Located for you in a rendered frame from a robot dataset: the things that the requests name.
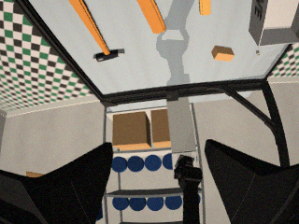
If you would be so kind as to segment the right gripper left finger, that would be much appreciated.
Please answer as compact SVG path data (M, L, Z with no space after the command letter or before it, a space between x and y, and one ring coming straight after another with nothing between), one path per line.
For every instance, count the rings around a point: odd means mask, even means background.
M111 142L39 177L0 170L0 199L42 224L95 224L113 160Z

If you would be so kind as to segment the orange rectangular block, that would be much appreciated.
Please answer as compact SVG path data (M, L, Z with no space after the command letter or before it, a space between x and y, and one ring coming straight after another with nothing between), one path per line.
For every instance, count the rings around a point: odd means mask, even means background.
M227 62L230 62L235 56L232 49L219 46L215 46L211 53L214 60Z

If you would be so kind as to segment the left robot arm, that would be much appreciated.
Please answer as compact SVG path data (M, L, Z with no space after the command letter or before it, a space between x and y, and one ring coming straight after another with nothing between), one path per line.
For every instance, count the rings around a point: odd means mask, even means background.
M193 162L194 158L180 155L174 169L174 179L183 190L183 224L200 224L198 186L203 173Z

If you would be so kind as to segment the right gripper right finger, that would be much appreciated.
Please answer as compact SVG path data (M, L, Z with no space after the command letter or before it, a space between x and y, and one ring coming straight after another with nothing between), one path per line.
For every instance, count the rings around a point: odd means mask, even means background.
M274 224L299 188L299 163L280 167L213 139L205 155L231 224Z

